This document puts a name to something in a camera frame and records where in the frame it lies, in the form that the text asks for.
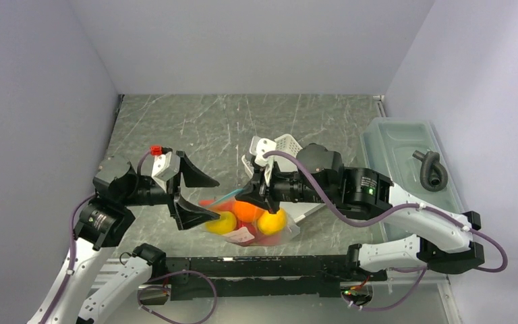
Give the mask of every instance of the coiled black hose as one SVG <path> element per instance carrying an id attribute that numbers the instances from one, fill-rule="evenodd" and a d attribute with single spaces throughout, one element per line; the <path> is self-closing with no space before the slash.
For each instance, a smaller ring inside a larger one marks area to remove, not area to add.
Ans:
<path id="1" fill-rule="evenodd" d="M 420 184 L 424 189 L 431 192 L 438 192 L 448 185 L 448 171 L 440 163 L 440 153 L 428 151 L 423 154 L 415 151 L 412 157 L 420 160 Z"/>

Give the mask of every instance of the white wall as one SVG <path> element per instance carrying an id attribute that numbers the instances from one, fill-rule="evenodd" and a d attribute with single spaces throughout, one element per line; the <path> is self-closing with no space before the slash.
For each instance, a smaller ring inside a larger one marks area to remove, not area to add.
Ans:
<path id="1" fill-rule="evenodd" d="M 71 0 L 126 94 L 384 94 L 433 2 Z"/>
<path id="2" fill-rule="evenodd" d="M 518 1 L 437 1 L 386 109 L 434 122 L 465 205 L 509 252 L 503 273 L 452 278 L 464 322 L 518 323 Z"/>
<path id="3" fill-rule="evenodd" d="M 0 1 L 0 323 L 25 323 L 49 291 L 116 102 L 66 0 Z"/>

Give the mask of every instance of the marble tabletop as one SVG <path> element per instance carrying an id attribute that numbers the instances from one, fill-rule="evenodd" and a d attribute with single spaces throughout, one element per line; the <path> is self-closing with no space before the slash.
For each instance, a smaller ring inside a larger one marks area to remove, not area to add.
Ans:
<path id="1" fill-rule="evenodd" d="M 182 188 L 187 200 L 219 198 L 247 181 L 241 156 L 255 135 L 291 134 L 342 154 L 355 166 L 359 135 L 378 117 L 372 96 L 330 94 L 126 95 L 107 149 L 134 165 L 150 145 L 185 151 L 216 188 Z M 152 161 L 143 165 L 149 174 Z M 167 207 L 132 207 L 136 220 L 115 256 L 147 242 L 170 257 L 344 254 L 350 244 L 372 241 L 371 229 L 357 229 L 323 208 L 299 223 L 301 233 L 275 247 L 240 247 L 201 227 L 178 231 Z"/>

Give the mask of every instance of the clear plastic bag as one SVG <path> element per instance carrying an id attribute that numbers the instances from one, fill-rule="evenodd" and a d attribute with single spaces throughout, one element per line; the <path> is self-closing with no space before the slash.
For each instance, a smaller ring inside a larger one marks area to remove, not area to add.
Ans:
<path id="1" fill-rule="evenodd" d="M 283 210 L 270 214 L 247 202 L 236 201 L 236 190 L 218 200 L 201 200 L 200 206 L 220 215 L 203 225 L 207 232 L 221 235 L 239 246 L 276 246 L 287 243 L 301 229 Z"/>

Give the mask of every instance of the plastic bin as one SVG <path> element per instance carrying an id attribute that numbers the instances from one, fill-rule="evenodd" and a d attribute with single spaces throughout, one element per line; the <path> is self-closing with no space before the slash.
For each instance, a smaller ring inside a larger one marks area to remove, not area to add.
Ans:
<path id="1" fill-rule="evenodd" d="M 411 194 L 452 213 L 462 213 L 463 206 L 451 175 L 448 185 L 439 192 L 429 192 L 420 184 L 421 163 L 412 157 L 416 150 L 440 153 L 440 162 L 446 161 L 429 121 L 379 117 L 372 120 L 360 136 L 356 155 L 357 165 L 369 167 L 389 176 Z M 385 240 L 399 240 L 411 234 L 395 226 L 384 224 Z"/>

